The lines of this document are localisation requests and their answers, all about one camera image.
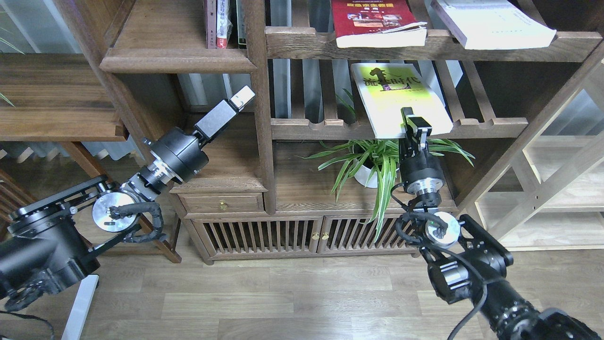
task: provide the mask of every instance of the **spider plant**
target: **spider plant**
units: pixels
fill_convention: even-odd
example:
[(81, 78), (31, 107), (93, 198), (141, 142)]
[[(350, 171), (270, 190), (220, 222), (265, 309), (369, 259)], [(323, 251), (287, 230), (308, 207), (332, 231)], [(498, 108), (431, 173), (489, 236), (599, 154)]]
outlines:
[[(11, 31), (9, 31), (9, 30), (7, 30), (6, 28), (0, 27), (0, 30), (2, 30), (2, 31), (5, 31), (5, 32), (8, 32), (8, 33), (12, 34), (12, 32), (11, 32)], [(5, 45), (7, 45), (8, 47), (10, 47), (10, 48), (14, 49), (15, 51), (17, 51), (17, 52), (21, 53), (21, 54), (25, 54), (25, 53), (23, 53), (23, 51), (21, 51), (21, 50), (20, 50), (20, 49), (18, 49), (16, 46), (14, 46), (13, 44), (11, 44), (9, 41), (7, 41), (6, 39), (4, 39), (4, 38), (2, 38), (2, 37), (0, 37), (0, 42), (1, 42), (1, 43), (3, 43), (3, 44), (5, 44)], [(3, 95), (1, 92), (0, 92), (0, 98), (1, 98), (2, 100), (4, 100), (5, 102), (9, 103), (11, 106), (14, 106), (13, 102), (11, 102), (11, 101), (10, 101), (8, 98), (6, 98), (6, 96), (5, 96), (5, 95)]]
[[(331, 193), (335, 194), (336, 201), (344, 187), (346, 181), (354, 177), (361, 166), (365, 165), (371, 169), (370, 178), (377, 174), (377, 193), (373, 213), (367, 223), (375, 221), (376, 234), (373, 242), (377, 242), (378, 236), (382, 232), (384, 223), (384, 214), (390, 202), (390, 190), (394, 186), (397, 178), (397, 167), (399, 162), (399, 144), (397, 140), (374, 139), (374, 140), (349, 140), (343, 144), (328, 147), (323, 142), (321, 145), (326, 148), (325, 151), (304, 157), (305, 159), (316, 159), (326, 157), (337, 152), (346, 152), (344, 155), (338, 155), (322, 164), (317, 168), (319, 171), (326, 167), (341, 163), (342, 166), (338, 172), (333, 184)], [(437, 156), (443, 156), (442, 152), (454, 152), (461, 154), (472, 166), (474, 156), (461, 148), (461, 146), (448, 139), (429, 139), (428, 148), (430, 153)]]

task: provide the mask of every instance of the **wooden chair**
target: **wooden chair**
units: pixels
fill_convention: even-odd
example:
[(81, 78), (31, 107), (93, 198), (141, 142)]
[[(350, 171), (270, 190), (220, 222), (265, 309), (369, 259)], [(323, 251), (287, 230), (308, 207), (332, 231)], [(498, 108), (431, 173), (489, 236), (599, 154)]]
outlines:
[(6, 237), (7, 227), (12, 222), (8, 215), (35, 201), (33, 195), (0, 169), (0, 241)]

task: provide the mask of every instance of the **yellow-green book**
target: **yellow-green book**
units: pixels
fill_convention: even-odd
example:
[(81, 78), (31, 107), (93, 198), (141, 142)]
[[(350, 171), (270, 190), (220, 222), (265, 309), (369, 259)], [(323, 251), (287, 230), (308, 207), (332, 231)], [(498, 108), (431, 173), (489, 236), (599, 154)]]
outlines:
[(443, 102), (422, 82), (413, 65), (357, 63), (351, 67), (377, 139), (404, 136), (400, 109), (406, 106), (432, 125), (432, 135), (451, 132), (453, 123)]

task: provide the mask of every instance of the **drawer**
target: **drawer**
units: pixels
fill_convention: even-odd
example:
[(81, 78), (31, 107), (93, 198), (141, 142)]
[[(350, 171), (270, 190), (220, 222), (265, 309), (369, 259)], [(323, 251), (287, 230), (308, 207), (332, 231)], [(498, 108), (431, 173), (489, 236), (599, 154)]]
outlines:
[(261, 192), (179, 194), (187, 215), (264, 211)]

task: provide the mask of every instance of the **red book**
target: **red book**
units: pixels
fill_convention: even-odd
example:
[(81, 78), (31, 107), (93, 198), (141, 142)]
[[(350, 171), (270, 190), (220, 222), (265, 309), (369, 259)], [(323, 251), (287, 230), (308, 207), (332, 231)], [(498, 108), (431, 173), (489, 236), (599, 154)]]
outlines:
[(405, 0), (332, 0), (336, 44), (346, 47), (424, 46), (426, 22)]
[(204, 0), (205, 40), (209, 49), (216, 48), (216, 0)]

